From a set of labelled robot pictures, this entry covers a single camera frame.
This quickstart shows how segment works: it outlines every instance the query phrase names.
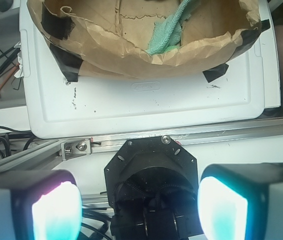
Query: crumpled paper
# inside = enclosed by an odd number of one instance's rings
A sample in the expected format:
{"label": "crumpled paper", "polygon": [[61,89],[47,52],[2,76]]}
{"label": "crumpled paper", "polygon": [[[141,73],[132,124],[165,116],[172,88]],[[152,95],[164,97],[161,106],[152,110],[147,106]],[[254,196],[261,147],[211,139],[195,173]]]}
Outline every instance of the crumpled paper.
{"label": "crumpled paper", "polygon": [[[62,50],[53,52],[61,71],[76,82],[76,76],[180,77],[226,63],[261,33],[258,2],[201,1],[182,26],[181,46],[152,56],[146,50],[154,23],[173,14],[180,0],[27,0],[27,7],[47,44]],[[81,65],[74,67],[69,54]]]}
{"label": "crumpled paper", "polygon": [[13,46],[13,47],[15,49],[20,48],[20,52],[17,54],[17,61],[19,63],[19,70],[13,75],[15,78],[19,79],[19,78],[22,78],[24,76],[21,41],[17,42],[16,45]]}

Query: bright light panel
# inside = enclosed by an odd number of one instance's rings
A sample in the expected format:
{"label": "bright light panel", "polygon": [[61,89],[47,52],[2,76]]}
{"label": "bright light panel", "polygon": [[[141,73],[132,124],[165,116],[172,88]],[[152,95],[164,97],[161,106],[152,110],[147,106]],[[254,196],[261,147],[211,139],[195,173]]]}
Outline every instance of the bright light panel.
{"label": "bright light panel", "polygon": [[198,189],[198,213],[209,240],[244,240],[248,201],[215,177],[205,177]]}
{"label": "bright light panel", "polygon": [[75,240],[82,223],[82,197],[69,181],[32,205],[35,240]]}

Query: screw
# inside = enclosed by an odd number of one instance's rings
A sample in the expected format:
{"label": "screw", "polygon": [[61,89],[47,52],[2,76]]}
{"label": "screw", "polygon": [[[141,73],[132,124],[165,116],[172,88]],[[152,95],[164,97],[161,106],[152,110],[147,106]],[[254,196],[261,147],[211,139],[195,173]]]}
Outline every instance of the screw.
{"label": "screw", "polygon": [[78,143],[78,145],[76,146],[76,148],[77,148],[79,151],[83,152],[83,151],[85,151],[85,150],[87,149],[87,144],[86,144],[86,142],[81,141],[80,143]]}
{"label": "screw", "polygon": [[65,147],[65,154],[72,154],[72,147],[71,146]]}
{"label": "screw", "polygon": [[171,143],[171,137],[168,136],[168,135],[164,135],[164,136],[161,137],[161,142],[163,144],[166,144],[166,145],[170,144]]}

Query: orange wire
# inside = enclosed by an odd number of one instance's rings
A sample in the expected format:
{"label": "orange wire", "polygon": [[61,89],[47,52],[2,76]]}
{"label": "orange wire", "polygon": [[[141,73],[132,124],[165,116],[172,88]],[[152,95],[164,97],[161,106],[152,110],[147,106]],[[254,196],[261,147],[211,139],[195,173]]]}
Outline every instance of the orange wire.
{"label": "orange wire", "polygon": [[8,82],[8,80],[13,76],[13,74],[16,72],[16,70],[18,70],[20,67],[19,67],[19,63],[17,63],[12,69],[11,71],[9,72],[8,76],[5,78],[5,80],[0,84],[0,92],[1,92],[1,89],[3,88],[3,86]]}

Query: green cloth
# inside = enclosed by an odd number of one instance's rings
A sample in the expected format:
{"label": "green cloth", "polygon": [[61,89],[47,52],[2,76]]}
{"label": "green cloth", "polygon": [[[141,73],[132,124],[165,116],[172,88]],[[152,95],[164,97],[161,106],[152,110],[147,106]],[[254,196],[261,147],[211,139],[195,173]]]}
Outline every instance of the green cloth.
{"label": "green cloth", "polygon": [[155,22],[155,27],[146,52],[149,55],[162,54],[174,49],[181,41],[182,24],[191,17],[191,12],[200,4],[200,0],[183,0],[176,12],[163,23]]}

